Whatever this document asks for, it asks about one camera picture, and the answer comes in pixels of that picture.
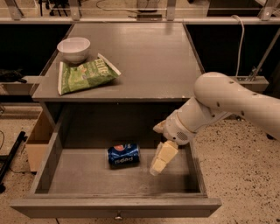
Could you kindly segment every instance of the countertop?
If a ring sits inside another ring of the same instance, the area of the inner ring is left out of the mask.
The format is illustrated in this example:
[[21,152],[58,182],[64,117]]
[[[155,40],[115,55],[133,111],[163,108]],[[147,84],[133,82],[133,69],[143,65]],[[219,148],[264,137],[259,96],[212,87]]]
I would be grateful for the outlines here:
[[68,37],[90,40],[87,61],[102,54],[122,73],[107,85],[58,94],[62,61],[56,56],[33,99],[39,102],[182,101],[201,71],[180,23],[78,23]]

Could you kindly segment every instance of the terrazzo floor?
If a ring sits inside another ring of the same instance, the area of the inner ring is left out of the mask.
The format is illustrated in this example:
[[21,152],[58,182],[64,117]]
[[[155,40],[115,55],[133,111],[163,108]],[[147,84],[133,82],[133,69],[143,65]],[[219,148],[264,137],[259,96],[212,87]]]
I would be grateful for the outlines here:
[[[21,130],[28,136],[40,107],[6,107],[0,116],[5,139],[1,154],[7,153]],[[3,136],[0,134],[0,145]],[[220,198],[222,206],[209,218],[124,219],[125,224],[159,223],[280,223],[280,143],[246,121],[227,119],[203,129],[195,147],[209,198]],[[17,151],[0,194],[0,223],[111,224],[113,219],[30,219],[9,207],[11,200],[23,198],[31,187],[24,147]]]

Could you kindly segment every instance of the snack bag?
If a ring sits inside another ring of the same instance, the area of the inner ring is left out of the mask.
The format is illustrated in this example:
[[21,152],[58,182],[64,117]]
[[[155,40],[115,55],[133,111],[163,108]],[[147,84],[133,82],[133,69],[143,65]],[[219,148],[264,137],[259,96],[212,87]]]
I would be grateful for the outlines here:
[[97,87],[112,81],[120,74],[120,71],[100,54],[98,59],[75,67],[60,62],[59,94]]

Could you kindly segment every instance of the label on can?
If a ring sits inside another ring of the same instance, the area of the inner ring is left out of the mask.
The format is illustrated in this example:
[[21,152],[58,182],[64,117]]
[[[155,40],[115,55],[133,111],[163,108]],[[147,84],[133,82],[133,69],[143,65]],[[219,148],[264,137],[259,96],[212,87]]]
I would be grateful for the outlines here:
[[126,143],[108,148],[108,162],[111,165],[138,163],[140,161],[139,146]]

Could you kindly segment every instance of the bowl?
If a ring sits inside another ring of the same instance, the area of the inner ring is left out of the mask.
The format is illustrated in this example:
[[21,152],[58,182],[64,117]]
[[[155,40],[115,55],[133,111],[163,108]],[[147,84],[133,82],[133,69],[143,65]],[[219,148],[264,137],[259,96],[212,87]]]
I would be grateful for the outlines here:
[[66,38],[57,46],[63,59],[73,64],[79,64],[88,57],[89,47],[87,38]]

